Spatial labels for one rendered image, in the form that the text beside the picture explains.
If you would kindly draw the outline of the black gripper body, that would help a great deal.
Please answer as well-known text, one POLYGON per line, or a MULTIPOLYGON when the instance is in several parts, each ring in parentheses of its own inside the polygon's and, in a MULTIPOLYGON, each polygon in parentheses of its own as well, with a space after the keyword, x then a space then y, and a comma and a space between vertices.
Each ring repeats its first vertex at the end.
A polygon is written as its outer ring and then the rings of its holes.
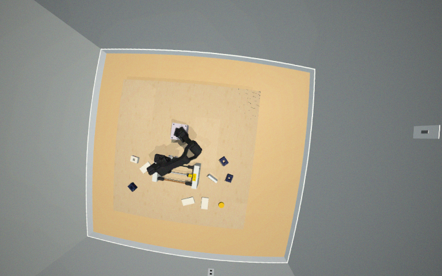
POLYGON ((164 157, 160 157, 160 156, 161 156, 160 154, 155 154, 155 158, 154 158, 155 163, 157 162, 157 160, 162 159, 162 158, 165 158, 167 160, 167 162, 170 162, 171 160, 176 159, 176 158, 171 159, 170 157, 167 157, 167 156, 164 156, 164 157))

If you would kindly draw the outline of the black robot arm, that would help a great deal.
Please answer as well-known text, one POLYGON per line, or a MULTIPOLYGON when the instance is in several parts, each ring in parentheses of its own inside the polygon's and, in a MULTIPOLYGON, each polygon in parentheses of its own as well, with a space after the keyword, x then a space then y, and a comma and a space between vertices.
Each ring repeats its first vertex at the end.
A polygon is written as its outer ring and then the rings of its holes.
POLYGON ((182 126, 180 128, 175 128, 174 135, 183 143, 187 143, 184 153, 180 157, 171 160, 170 162, 167 162, 165 158, 157 160, 157 163, 153 163, 151 166, 146 168, 148 174, 153 175, 155 172, 157 172, 159 175, 164 176, 171 173, 172 169, 182 166, 183 164, 188 164, 201 154, 201 147, 196 143, 196 141, 189 138, 189 134, 182 126), (192 152, 192 154, 194 154, 191 158, 187 157, 189 150, 192 152))

